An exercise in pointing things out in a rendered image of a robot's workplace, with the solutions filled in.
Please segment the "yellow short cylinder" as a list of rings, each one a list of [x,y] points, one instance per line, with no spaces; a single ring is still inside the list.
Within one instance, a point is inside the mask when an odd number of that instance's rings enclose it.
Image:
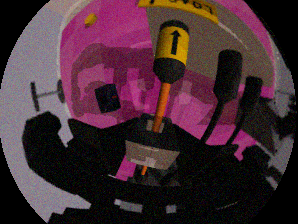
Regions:
[[[86,24],[86,26],[90,26],[90,24],[94,24],[94,22],[96,22],[96,19],[97,19],[97,16],[93,12],[93,14],[88,15],[88,18],[85,19],[84,24]]]

